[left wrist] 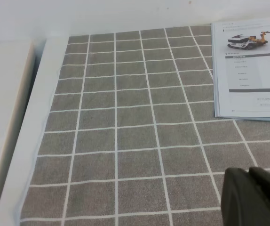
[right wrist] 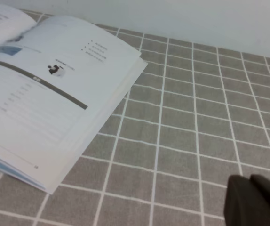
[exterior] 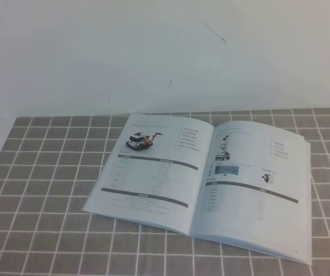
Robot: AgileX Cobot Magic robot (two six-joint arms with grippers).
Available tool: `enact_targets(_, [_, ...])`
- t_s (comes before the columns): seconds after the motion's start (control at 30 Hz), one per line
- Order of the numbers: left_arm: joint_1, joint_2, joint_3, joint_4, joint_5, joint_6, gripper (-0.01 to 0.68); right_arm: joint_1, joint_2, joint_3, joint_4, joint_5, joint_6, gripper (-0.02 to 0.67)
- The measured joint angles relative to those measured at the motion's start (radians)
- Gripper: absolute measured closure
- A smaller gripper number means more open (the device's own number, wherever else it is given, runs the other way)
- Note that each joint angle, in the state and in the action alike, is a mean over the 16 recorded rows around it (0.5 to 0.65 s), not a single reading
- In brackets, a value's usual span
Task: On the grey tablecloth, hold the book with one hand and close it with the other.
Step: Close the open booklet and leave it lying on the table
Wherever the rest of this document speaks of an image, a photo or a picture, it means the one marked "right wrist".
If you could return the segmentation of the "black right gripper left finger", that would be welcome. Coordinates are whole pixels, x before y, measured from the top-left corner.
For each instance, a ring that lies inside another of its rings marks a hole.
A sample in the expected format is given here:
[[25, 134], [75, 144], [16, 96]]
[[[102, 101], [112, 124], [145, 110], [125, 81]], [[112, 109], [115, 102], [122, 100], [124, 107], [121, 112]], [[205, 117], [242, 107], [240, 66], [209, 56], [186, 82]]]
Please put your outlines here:
[[240, 175], [229, 176], [223, 213], [227, 226], [270, 226], [270, 205], [250, 178]]

